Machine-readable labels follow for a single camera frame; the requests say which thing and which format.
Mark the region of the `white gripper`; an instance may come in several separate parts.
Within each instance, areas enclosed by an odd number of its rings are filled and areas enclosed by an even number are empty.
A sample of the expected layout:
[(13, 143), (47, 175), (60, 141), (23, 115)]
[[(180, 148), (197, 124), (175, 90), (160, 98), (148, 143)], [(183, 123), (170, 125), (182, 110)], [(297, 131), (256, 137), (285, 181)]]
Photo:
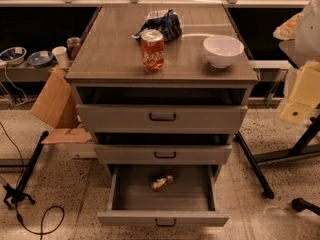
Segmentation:
[(280, 118), (298, 124), (320, 104), (320, 62), (307, 61), (301, 68), (291, 68), (285, 80), (285, 98)]

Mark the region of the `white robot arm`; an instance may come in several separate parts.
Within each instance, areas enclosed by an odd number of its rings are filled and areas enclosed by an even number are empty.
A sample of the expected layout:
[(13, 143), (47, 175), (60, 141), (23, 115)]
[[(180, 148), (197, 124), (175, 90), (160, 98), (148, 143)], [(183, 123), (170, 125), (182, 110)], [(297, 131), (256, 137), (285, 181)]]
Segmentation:
[(296, 78), (280, 118), (300, 123), (320, 104), (320, 0), (311, 0), (302, 10), (295, 34), (295, 50), (307, 58)]

